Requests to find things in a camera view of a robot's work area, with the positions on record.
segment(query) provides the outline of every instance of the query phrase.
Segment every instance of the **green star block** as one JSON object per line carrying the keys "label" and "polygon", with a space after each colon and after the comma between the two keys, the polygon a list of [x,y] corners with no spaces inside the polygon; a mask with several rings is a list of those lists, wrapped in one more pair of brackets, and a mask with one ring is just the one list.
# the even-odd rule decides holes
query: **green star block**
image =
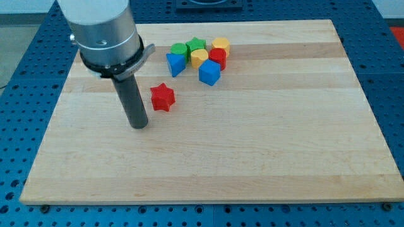
{"label": "green star block", "polygon": [[188,46],[189,53],[191,53],[194,50],[206,49],[206,40],[194,37],[191,41],[186,42],[186,45]]}
{"label": "green star block", "polygon": [[189,61],[189,47],[185,44],[176,43],[171,46],[172,54],[180,54],[185,57],[185,64]]}

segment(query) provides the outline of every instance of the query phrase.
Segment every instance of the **blue perforated table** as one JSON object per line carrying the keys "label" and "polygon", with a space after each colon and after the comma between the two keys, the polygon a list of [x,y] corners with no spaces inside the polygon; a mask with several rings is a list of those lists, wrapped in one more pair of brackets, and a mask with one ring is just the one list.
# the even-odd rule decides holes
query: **blue perforated table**
{"label": "blue perforated table", "polygon": [[[137,23],[331,19],[404,174],[404,52],[370,0],[245,0],[242,11],[132,3]],[[0,98],[0,226],[404,226],[404,203],[44,207],[18,198],[77,48],[53,5]]]}

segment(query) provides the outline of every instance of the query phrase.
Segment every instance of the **colorful block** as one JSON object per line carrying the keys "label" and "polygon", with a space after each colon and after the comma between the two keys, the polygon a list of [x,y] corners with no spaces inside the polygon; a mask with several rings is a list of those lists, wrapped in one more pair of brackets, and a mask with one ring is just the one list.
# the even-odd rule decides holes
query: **colorful block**
{"label": "colorful block", "polygon": [[175,103],[174,90],[162,83],[157,87],[150,88],[150,91],[153,109],[170,111],[170,106]]}
{"label": "colorful block", "polygon": [[211,60],[206,60],[199,67],[199,80],[213,86],[220,78],[220,65]]}
{"label": "colorful block", "polygon": [[171,46],[171,53],[172,54],[180,54],[183,55],[185,58],[185,64],[189,61],[189,49],[188,46],[182,43],[176,43]]}
{"label": "colorful block", "polygon": [[226,51],[221,48],[214,48],[209,51],[209,60],[220,64],[220,70],[226,68]]}
{"label": "colorful block", "polygon": [[191,64],[195,69],[199,69],[202,63],[208,59],[209,54],[205,49],[194,50],[191,52]]}
{"label": "colorful block", "polygon": [[206,49],[206,40],[198,39],[194,37],[191,41],[186,42],[190,53],[199,49]]}
{"label": "colorful block", "polygon": [[166,54],[165,56],[172,77],[176,77],[185,69],[185,57],[182,54]]}
{"label": "colorful block", "polygon": [[230,55],[230,42],[227,40],[227,38],[216,38],[212,42],[212,48],[221,48],[226,51],[226,57]]}

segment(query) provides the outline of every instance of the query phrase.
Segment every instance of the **yellow block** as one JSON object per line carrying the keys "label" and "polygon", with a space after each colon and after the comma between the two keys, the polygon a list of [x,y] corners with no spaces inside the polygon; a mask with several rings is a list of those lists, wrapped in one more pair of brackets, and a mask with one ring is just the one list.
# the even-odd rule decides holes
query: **yellow block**
{"label": "yellow block", "polygon": [[230,55],[230,42],[227,38],[219,37],[212,42],[212,48],[225,49],[226,57]]}
{"label": "yellow block", "polygon": [[205,49],[194,50],[191,52],[191,64],[195,69],[199,69],[202,63],[208,59],[209,54]]}

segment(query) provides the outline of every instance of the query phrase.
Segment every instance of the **blue cube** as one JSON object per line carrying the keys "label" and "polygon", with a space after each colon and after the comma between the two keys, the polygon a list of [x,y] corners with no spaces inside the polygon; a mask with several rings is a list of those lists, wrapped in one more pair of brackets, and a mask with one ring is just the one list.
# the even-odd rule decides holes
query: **blue cube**
{"label": "blue cube", "polygon": [[213,86],[220,78],[220,64],[211,60],[206,60],[199,67],[199,80]]}
{"label": "blue cube", "polygon": [[185,57],[182,54],[166,54],[166,57],[172,77],[176,77],[185,69]]}

